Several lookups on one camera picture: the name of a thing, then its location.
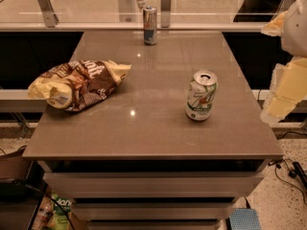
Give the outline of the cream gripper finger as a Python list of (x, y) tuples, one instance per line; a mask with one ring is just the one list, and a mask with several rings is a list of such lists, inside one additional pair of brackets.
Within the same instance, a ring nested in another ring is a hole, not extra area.
[(285, 119), (307, 96), (307, 58), (294, 57), (286, 65), (277, 63), (272, 72), (270, 93), (260, 118), (276, 124)]
[(269, 35), (269, 36), (281, 36), (286, 14), (287, 14), (286, 11), (278, 14), (274, 19), (272, 19), (267, 25), (265, 25), (261, 29), (261, 33), (263, 35)]

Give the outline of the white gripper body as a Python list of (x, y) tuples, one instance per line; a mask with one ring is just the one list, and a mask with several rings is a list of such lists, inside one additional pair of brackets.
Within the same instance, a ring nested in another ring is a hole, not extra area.
[(292, 56), (307, 58), (307, 0), (295, 0), (283, 22), (282, 49)]

